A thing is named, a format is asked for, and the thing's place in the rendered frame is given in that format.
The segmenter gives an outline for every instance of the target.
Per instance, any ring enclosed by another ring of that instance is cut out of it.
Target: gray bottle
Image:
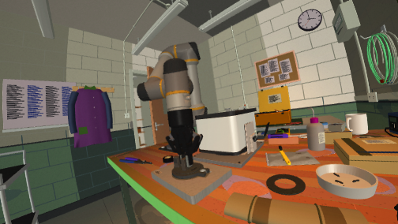
[[[307,125],[307,140],[308,148],[312,151],[322,151],[326,148],[325,129],[316,117],[311,118],[310,124]]]

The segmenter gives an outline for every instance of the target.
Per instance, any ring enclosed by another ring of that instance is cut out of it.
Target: purple jacket
[[[112,141],[111,101],[106,92],[81,88],[73,91],[68,103],[69,129],[74,133],[74,147]]]

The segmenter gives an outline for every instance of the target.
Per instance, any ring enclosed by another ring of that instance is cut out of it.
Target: yellow marker
[[[280,149],[280,154],[282,155],[282,157],[285,160],[286,164],[291,165],[291,162],[290,162],[289,158],[286,156],[286,154],[282,150],[281,146],[279,146],[279,149]]]

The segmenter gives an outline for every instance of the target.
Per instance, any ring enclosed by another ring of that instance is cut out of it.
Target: black tape roll
[[[173,156],[172,155],[166,155],[163,157],[163,162],[164,163],[170,163],[173,162]]]
[[[279,179],[288,179],[293,181],[296,186],[293,187],[292,189],[282,189],[278,186],[276,186],[275,182],[278,181]],[[296,176],[289,175],[289,174],[277,174],[274,175],[267,180],[267,187],[268,189],[272,190],[275,193],[285,195],[285,196],[293,196],[297,195],[301,192],[303,192],[306,189],[306,183],[304,181]]]

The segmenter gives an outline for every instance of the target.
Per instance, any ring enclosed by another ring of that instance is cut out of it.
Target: white mug
[[[346,114],[346,124],[353,135],[364,135],[369,131],[366,114]]]

